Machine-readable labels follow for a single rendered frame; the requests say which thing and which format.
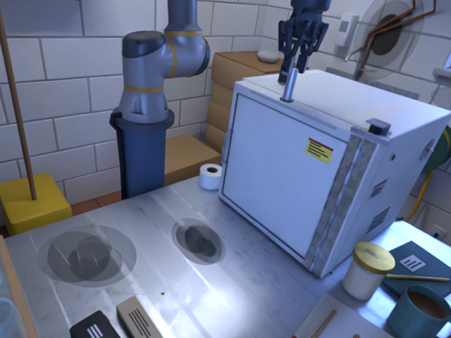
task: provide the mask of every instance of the white wall device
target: white wall device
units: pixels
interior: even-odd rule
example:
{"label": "white wall device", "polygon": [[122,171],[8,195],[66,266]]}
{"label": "white wall device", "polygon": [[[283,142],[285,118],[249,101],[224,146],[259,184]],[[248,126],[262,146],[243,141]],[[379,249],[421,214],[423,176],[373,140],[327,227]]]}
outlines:
{"label": "white wall device", "polygon": [[323,277],[391,225],[451,112],[309,70],[235,83],[219,197]]}
{"label": "white wall device", "polygon": [[357,14],[343,13],[341,16],[340,27],[335,36],[335,44],[340,47],[349,47],[351,45],[352,37],[354,36],[355,28],[359,22]]}

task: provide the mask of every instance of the terracotta floor tile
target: terracotta floor tile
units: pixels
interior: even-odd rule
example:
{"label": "terracotta floor tile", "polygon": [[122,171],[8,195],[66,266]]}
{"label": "terracotta floor tile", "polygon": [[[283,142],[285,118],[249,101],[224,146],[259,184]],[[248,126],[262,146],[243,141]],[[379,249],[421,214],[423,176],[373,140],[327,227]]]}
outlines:
{"label": "terracotta floor tile", "polygon": [[3,238],[9,237],[9,233],[8,233],[8,229],[6,229],[6,225],[4,225],[3,227],[0,227],[0,234],[3,236]]}
{"label": "terracotta floor tile", "polygon": [[110,204],[113,204],[115,202],[122,201],[121,191],[113,192],[108,195],[97,197],[95,200],[101,207],[109,206]]}
{"label": "terracotta floor tile", "polygon": [[81,213],[87,213],[88,211],[98,208],[100,208],[99,204],[97,204],[94,199],[90,199],[89,201],[74,204],[72,206],[72,215],[80,215]]}

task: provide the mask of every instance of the teal mug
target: teal mug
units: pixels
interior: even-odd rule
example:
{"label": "teal mug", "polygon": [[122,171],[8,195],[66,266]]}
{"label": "teal mug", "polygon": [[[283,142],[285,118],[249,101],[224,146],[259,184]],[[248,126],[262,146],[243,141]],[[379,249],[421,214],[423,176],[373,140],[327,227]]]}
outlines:
{"label": "teal mug", "polygon": [[405,288],[388,317],[388,324],[400,338],[435,338],[449,321],[448,302],[434,290],[418,284]]}

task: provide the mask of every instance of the yellow hose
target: yellow hose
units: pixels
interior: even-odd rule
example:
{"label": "yellow hose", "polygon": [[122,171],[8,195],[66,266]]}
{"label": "yellow hose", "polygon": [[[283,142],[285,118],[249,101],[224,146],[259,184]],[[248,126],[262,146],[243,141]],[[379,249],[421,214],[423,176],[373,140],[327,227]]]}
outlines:
{"label": "yellow hose", "polygon": [[405,222],[409,222],[412,217],[416,214],[418,211],[418,207],[420,206],[421,200],[423,199],[423,195],[426,192],[426,188],[428,187],[429,181],[431,180],[432,174],[434,170],[430,171],[426,179],[424,180],[423,186],[421,187],[420,195],[418,195],[418,199],[416,199],[414,210],[404,219]]}

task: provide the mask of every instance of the yellow pencil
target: yellow pencil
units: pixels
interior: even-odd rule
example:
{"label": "yellow pencil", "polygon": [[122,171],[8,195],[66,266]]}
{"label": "yellow pencil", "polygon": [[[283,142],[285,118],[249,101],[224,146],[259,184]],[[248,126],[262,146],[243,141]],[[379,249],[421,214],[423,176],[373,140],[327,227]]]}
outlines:
{"label": "yellow pencil", "polygon": [[449,282],[450,278],[445,277],[427,277],[427,276],[409,276],[409,275],[392,275],[389,273],[386,275],[387,278],[400,278],[403,280],[435,280],[438,282]]}

